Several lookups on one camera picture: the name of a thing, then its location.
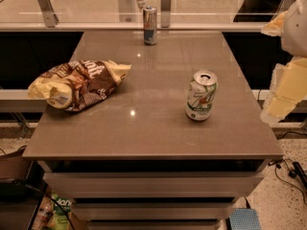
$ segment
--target chip bag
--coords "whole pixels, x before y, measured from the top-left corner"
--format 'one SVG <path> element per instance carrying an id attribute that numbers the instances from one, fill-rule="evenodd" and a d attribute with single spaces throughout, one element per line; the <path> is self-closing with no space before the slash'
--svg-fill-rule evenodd
<path id="1" fill-rule="evenodd" d="M 129 70 L 130 65 L 111 60 L 63 63 L 34 80 L 28 98 L 43 98 L 55 108 L 80 111 L 105 100 Z"/>
<path id="2" fill-rule="evenodd" d="M 54 214 L 50 218 L 46 229 L 48 230 L 68 230 L 69 220 L 71 218 L 71 201 L 65 197 L 60 197 L 56 193 L 52 192 L 52 199 L 54 199 L 60 207 L 54 203 Z"/>

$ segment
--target silver can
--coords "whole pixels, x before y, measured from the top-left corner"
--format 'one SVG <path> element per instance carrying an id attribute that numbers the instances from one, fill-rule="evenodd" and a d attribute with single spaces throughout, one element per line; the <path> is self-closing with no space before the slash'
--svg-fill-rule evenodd
<path id="1" fill-rule="evenodd" d="M 156 44 L 156 8 L 147 6 L 143 9 L 144 43 L 146 45 Z"/>
<path id="2" fill-rule="evenodd" d="M 214 73 L 200 70 L 194 75 L 185 108 L 189 118 L 203 121 L 209 117 L 217 88 L 218 79 Z"/>

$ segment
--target drawer front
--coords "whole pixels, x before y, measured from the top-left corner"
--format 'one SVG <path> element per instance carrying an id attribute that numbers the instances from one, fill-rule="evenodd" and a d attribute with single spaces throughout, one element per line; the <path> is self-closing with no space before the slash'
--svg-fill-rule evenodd
<path id="1" fill-rule="evenodd" d="M 80 220 L 204 220 L 226 219 L 231 203 L 74 204 Z"/>
<path id="2" fill-rule="evenodd" d="M 216 221 L 89 222 L 88 230 L 216 230 Z"/>
<path id="3" fill-rule="evenodd" d="M 52 173 L 44 180 L 69 198 L 238 197 L 263 179 L 260 172 Z"/>

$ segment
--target speckled floor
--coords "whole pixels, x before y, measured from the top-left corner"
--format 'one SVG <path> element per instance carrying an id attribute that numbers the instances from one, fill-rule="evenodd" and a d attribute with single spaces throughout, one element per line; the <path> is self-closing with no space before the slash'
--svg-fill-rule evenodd
<path id="1" fill-rule="evenodd" d="M 277 137 L 281 137 L 287 130 L 300 132 L 299 125 L 285 124 L 272 129 Z M 35 126 L 36 124 L 31 124 L 32 129 L 25 139 L 18 139 L 20 135 L 18 125 L 0 124 L 0 148 L 8 153 L 27 145 Z M 307 135 L 289 134 L 278 140 L 278 144 L 284 151 L 284 159 L 290 169 L 293 167 L 292 161 L 297 161 L 304 170 L 307 170 Z M 288 176 L 287 165 L 281 163 L 281 169 L 276 169 L 276 166 L 265 168 L 263 171 L 264 180 L 247 197 L 251 208 L 257 211 L 262 230 L 307 229 L 307 198 L 305 198 L 306 203 L 304 204 L 302 195 L 303 192 L 307 197 L 307 190 L 298 177 L 290 178 Z M 275 170 L 281 179 L 294 184 L 295 187 L 277 178 Z M 240 198 L 236 206 L 237 208 L 246 208 L 245 199 Z M 223 220 L 219 230 L 225 229 Z"/>

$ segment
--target bottle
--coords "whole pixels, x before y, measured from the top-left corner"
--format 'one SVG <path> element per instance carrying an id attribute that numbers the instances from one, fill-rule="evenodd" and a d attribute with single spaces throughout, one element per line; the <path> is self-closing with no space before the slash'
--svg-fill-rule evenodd
<path id="1" fill-rule="evenodd" d="M 48 197 L 44 197 L 37 211 L 32 230 L 41 230 L 53 214 L 53 204 Z"/>

